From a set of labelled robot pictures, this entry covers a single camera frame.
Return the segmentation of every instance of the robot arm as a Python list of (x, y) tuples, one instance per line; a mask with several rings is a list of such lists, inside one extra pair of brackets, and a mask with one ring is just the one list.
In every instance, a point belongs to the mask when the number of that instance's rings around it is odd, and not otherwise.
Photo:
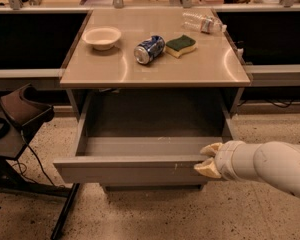
[(229, 141), (210, 145), (203, 153), (215, 153), (214, 158), (195, 165), (195, 170), (205, 176), (265, 182), (300, 198), (300, 145)]

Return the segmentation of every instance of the open drawer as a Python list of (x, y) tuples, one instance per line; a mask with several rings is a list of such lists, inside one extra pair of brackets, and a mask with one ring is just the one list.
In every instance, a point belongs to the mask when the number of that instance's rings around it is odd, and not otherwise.
[(106, 188), (202, 186), (203, 146), (230, 140), (218, 88), (91, 91), (73, 154), (54, 161), (67, 183)]

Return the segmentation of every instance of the plastic bottle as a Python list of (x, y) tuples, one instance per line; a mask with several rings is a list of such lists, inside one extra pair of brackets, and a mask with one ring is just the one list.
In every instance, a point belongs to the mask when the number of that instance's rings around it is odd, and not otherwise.
[(223, 32), (225, 30), (225, 26), (222, 24), (222, 22), (218, 18), (213, 16), (203, 16), (194, 12), (184, 12), (183, 18), (183, 27), (185, 29), (190, 29), (207, 34)]

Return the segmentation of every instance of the yellow sponge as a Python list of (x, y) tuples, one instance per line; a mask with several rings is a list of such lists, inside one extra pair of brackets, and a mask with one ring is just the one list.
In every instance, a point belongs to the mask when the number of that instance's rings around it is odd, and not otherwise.
[(179, 58), (182, 54), (192, 52), (196, 49), (196, 41), (186, 35), (172, 39), (166, 43), (165, 52)]

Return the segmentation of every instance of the floor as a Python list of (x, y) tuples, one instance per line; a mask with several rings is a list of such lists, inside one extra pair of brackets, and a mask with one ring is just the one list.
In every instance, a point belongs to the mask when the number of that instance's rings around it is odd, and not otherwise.
[[(279, 108), (254, 103), (238, 108), (233, 125), (249, 143), (271, 140), (300, 144), (300, 105)], [(31, 142), (46, 173), (64, 184), (52, 162), (67, 156), (76, 120), (57, 116)], [(26, 150), (26, 175), (48, 184)], [(0, 193), (0, 240), (50, 239), (64, 199)], [(290, 240), (300, 239), (300, 200), (255, 182), (209, 182), (203, 190), (124, 191), (105, 194), (98, 184), (81, 185), (62, 240)]]

